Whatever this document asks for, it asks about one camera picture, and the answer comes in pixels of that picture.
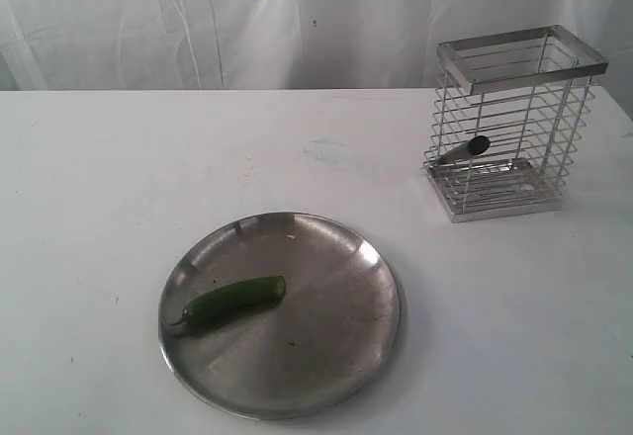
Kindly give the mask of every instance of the wire basket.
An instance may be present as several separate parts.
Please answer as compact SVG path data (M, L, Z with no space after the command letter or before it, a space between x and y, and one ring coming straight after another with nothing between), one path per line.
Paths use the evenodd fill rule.
M607 60L558 25L441 43L437 53L424 168L451 220L559 208ZM454 152L479 135L490 140L484 153Z

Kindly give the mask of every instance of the white curtain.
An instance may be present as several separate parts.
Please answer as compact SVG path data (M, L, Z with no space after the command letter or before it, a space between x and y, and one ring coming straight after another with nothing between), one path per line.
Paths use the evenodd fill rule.
M430 86L438 42L561 23L633 113L632 1L0 0L0 88Z

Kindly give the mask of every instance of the dark cylindrical object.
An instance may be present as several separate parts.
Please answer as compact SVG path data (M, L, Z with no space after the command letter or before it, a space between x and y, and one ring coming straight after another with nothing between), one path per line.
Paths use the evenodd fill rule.
M472 138L441 155L437 159L436 163L438 165L445 165L451 161L468 160L474 156L481 155L488 150L489 146L491 146L491 141L487 136L477 135L475 138Z

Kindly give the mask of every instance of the metal wire utensil holder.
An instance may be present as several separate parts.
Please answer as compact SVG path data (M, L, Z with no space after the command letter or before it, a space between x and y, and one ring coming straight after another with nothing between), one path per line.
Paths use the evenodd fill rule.
M451 220L558 209L607 60L559 25L441 43L437 54L424 168ZM490 140L484 153L441 159L478 135Z

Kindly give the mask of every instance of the stainless steel plate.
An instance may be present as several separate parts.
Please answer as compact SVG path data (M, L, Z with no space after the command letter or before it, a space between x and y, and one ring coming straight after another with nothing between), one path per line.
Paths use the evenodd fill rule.
M284 275L276 306L196 336L164 323L213 288ZM230 413L274 419L305 415L358 391L383 366L400 300L376 249L324 217L247 217L205 237L171 273L160 299L161 348L195 395Z

